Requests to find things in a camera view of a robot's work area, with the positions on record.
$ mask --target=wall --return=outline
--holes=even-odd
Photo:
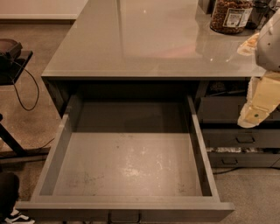
[[[0,19],[76,19],[88,0],[0,0]]]

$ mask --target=glass jar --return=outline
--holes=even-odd
[[[252,9],[252,0],[216,0],[210,27],[224,34],[243,32]]]

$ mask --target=black pants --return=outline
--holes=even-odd
[[[19,179],[12,172],[0,172],[0,218],[11,214],[18,199]]]

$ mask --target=sneaker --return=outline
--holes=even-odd
[[[15,215],[9,215],[5,219],[6,223],[10,224],[33,224],[35,223],[35,220],[32,220],[26,215],[23,215],[21,213],[16,213]]]

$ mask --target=drawer handle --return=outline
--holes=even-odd
[[[141,223],[141,220],[142,220],[142,215],[141,214],[139,214],[138,215],[138,220],[137,221],[112,221],[111,220],[111,216],[112,216],[112,214],[111,213],[109,213],[108,214],[108,222],[107,222],[107,224],[129,224],[129,223],[131,223],[131,224],[140,224]]]
[[[222,159],[221,162],[222,162],[224,165],[238,165],[238,161],[237,161],[236,158],[234,159],[234,162],[225,162],[224,159]]]
[[[239,144],[254,144],[254,143],[256,142],[256,140],[255,140],[253,137],[251,137],[251,138],[252,138],[251,141],[240,141],[240,140],[238,139],[238,137],[236,137],[235,140],[236,140],[236,142],[239,143]]]

